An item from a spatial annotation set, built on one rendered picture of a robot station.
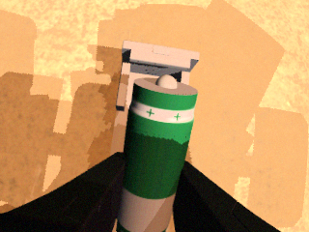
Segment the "green and white battery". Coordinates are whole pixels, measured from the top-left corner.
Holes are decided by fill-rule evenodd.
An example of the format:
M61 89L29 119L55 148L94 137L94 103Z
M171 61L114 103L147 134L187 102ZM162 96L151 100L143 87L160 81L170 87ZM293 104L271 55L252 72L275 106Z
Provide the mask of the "green and white battery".
M166 231L192 132L197 94L170 74L134 80L117 232Z

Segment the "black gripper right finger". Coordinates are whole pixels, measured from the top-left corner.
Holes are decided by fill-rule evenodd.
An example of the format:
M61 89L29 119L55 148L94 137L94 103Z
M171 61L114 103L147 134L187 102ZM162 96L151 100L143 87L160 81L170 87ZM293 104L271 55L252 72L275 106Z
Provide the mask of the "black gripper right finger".
M175 232L279 232L184 162L173 201Z

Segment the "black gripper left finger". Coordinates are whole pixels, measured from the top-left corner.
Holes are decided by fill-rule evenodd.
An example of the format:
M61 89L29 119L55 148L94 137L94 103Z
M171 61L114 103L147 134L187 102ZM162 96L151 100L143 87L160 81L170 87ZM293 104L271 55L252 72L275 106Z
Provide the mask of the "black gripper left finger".
M0 213L0 232L112 232L125 162L115 152L45 196Z

